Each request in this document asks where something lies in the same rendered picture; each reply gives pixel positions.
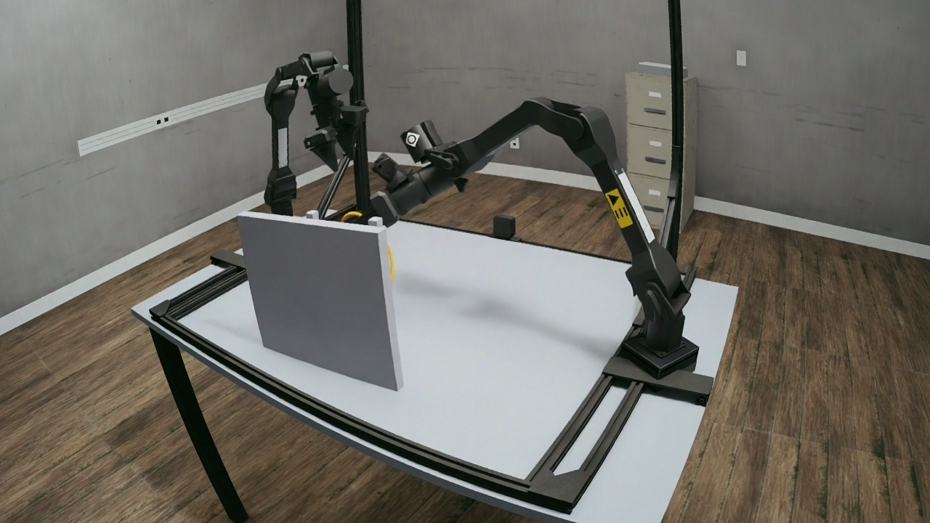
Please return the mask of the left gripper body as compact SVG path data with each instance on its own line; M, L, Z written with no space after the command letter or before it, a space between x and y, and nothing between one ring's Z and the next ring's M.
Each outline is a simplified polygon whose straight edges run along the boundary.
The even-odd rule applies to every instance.
M421 179L419 170L416 170L392 191L384 188L384 191L374 193L374 195L370 196L370 201L374 205L376 213L378 213L379 217L382 217L384 226L388 228L397 223L400 216L404 216L405 213L412 211L416 206L425 204L432 198L433 196Z

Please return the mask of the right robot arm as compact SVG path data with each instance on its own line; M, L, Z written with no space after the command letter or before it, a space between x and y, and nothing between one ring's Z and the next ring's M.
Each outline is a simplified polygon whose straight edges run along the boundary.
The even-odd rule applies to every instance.
M336 65L331 67L332 64ZM290 217L294 217L291 200L296 199L298 183L289 168L288 117L295 107L298 95L298 75L307 77L304 88L307 89L312 105L344 94L353 85L351 72L343 68L338 57L330 52L330 49L319 49L307 51L300 55L296 62L276 68L275 76L266 87L264 103L272 117L272 169L268 175L264 202L270 206L272 214ZM290 79L289 77L293 79L292 85L278 86L281 81ZM340 126L340 123L360 125L366 121L366 113L369 112L365 100L358 100L353 106L344 106L342 100L339 108L336 104L334 106L331 109L333 128Z

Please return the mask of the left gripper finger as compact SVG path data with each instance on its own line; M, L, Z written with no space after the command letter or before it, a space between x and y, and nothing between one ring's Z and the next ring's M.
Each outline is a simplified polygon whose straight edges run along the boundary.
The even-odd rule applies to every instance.
M370 208L368 208L367 211L363 212L361 217L358 217L356 221L354 221L353 223L361 224L361 225L368 225L369 219L373 217L379 217L379 215L378 213L376 213L376 209L374 208L374 205L371 203Z

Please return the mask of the yellow patch cord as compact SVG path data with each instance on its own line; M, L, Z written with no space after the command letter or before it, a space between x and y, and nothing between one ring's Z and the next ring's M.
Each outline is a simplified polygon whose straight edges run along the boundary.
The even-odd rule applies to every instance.
M341 219L340 222L344 222L345 219L346 219L347 217L351 216L351 215L355 215L355 216L357 216L357 217L360 217L362 214L361 214L361 213L358 213L358 212L349 212L349 213L347 213L347 214L344 215L344 217ZM388 252L389 252L389 258L391 259L391 281L393 281L393 257L392 257L392 252L391 252L391 248L389 247L389 245L388 245Z

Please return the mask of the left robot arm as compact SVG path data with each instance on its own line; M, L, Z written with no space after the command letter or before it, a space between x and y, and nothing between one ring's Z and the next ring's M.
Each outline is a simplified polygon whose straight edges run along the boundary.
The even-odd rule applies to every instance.
M431 120L404 131L400 138L414 163L431 162L418 172L435 198L454 186L465 193L469 180L462 177L482 170L501 147L537 125L561 137L594 172L630 249L632 266L625 273L632 296L637 295L645 316L644 337L637 343L660 360L683 349L687 342L682 340L685 321L682 309L692 294L670 252L655 239L619 162L615 134L603 110L544 97L531 98L474 138L461 142L444 145Z

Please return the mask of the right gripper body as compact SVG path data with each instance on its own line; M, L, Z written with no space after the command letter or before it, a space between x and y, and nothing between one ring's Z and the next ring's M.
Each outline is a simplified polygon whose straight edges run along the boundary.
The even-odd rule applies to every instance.
M352 123L340 123L340 121L338 121L340 126L338 126L338 128L333 128L331 109L335 107L334 104L338 105L339 108L340 102L341 100L338 100L338 97L336 97L312 106L313 110L311 110L311 115L315 115L319 128L316 128L315 133L308 134L304 138L304 146L306 149L320 146L322 143L325 145L326 143L330 142L330 140L336 138L335 132L340 134L355 127L355 125L352 125ZM330 126L332 126L332 128L330 128Z

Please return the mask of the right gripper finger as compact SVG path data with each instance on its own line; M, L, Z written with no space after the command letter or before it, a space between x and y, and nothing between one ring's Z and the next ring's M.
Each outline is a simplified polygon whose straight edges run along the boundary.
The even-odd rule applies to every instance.
M355 159L355 134L359 128L360 126L356 126L356 128L336 134L340 147L351 161Z
M338 142L338 138L330 140L330 142L326 143L325 145L312 147L310 149L310 151L314 152L319 158L321 158L321 160L326 163L326 165L328 165L328 167L334 172L339 171L338 158L336 157L335 151L336 142Z

